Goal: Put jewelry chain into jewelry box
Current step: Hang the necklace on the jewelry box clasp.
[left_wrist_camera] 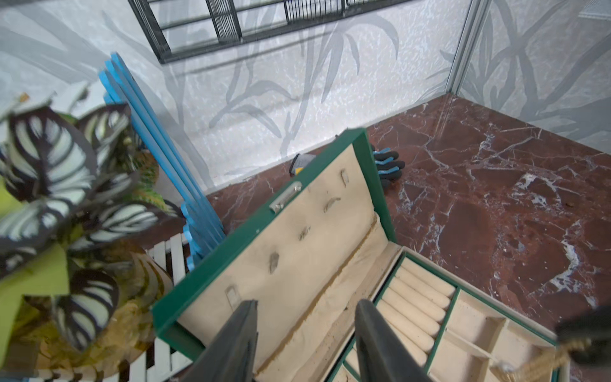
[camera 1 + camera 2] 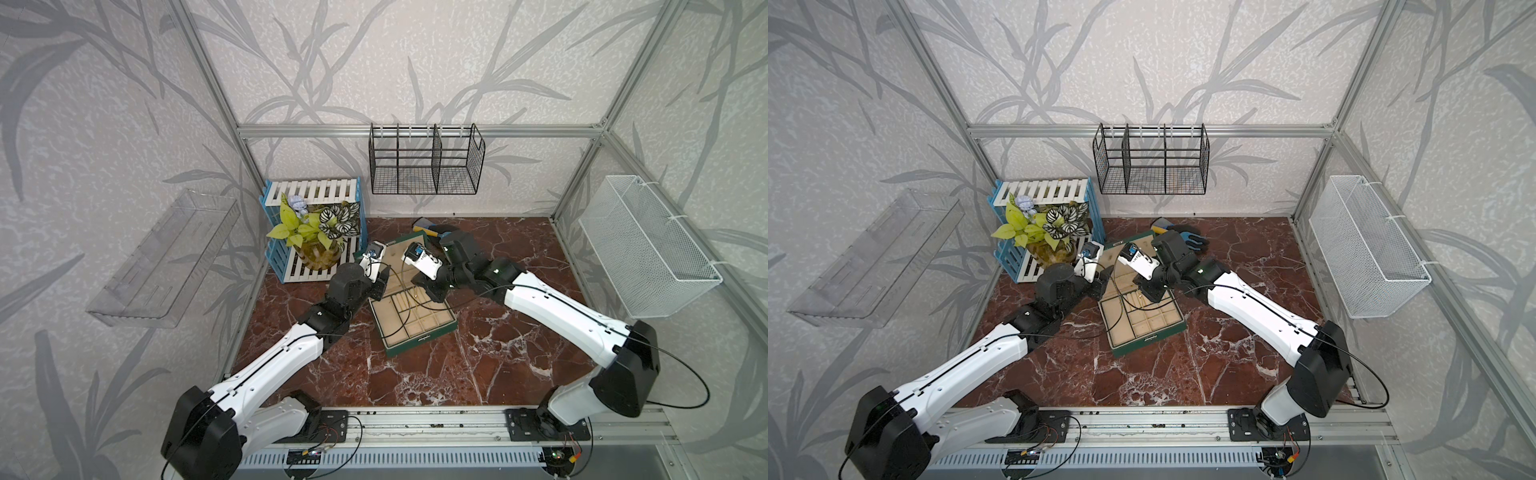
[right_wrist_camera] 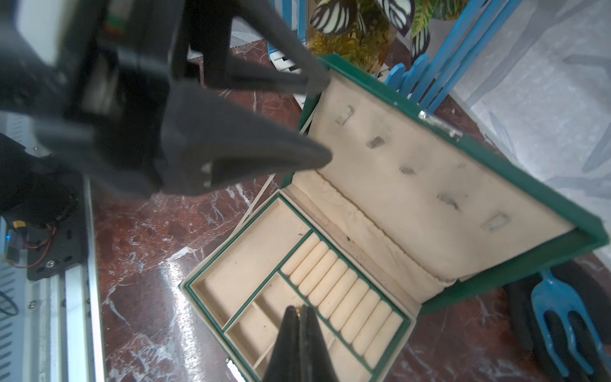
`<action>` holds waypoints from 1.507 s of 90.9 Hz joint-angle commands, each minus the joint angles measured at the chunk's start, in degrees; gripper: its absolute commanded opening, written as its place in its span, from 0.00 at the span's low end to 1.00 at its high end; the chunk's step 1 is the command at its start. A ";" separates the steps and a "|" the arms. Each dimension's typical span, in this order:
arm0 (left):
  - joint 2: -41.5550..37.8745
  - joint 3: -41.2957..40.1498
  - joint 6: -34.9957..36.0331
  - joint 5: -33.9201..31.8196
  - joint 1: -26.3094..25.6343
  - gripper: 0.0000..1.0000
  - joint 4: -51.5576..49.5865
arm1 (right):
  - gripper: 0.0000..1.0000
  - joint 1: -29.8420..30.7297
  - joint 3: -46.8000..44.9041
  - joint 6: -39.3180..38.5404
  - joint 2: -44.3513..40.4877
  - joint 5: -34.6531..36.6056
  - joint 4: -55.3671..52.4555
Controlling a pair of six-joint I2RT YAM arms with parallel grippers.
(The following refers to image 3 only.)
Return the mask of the green jewelry box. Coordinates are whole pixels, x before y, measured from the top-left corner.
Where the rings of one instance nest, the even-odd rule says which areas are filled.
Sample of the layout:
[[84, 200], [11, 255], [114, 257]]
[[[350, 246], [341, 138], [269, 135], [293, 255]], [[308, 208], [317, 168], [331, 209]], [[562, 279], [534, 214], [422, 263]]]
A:
[[313, 307], [338, 381], [381, 381], [422, 311], [609, 243], [601, 220], [339, 56], [294, 173], [181, 283], [248, 381], [287, 307]]

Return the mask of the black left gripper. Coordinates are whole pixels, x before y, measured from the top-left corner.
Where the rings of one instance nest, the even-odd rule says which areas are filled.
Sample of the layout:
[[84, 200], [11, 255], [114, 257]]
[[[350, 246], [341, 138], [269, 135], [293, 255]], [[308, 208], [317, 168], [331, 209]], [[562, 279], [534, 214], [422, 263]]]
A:
[[4, 1], [1, 109], [41, 146], [122, 194], [179, 194], [162, 149], [187, 81], [187, 1]]

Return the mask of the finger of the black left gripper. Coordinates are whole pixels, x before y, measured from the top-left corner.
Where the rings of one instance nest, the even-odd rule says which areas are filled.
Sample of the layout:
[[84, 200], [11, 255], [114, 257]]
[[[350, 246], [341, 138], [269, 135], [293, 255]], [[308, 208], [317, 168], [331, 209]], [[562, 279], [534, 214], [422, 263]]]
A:
[[[329, 85], [328, 69], [302, 44], [269, 1], [190, 1], [190, 48], [202, 54], [205, 86], [316, 96]], [[266, 43], [261, 61], [232, 49], [240, 19]]]
[[184, 196], [265, 174], [316, 170], [333, 158], [305, 135], [184, 81], [170, 89], [159, 143], [161, 191]]

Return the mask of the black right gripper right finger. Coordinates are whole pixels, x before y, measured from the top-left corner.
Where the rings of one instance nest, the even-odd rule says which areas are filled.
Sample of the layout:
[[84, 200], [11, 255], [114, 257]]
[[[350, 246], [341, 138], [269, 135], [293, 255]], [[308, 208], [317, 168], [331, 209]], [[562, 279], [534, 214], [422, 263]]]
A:
[[299, 314], [300, 381], [338, 382], [318, 315], [313, 307], [303, 305]]

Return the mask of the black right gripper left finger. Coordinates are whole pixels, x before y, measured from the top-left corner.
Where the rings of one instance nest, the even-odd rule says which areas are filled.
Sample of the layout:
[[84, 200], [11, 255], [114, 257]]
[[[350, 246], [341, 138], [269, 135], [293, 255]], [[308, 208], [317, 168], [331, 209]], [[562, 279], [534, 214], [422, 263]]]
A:
[[294, 382], [301, 380], [299, 330], [298, 309], [287, 307], [263, 381]]

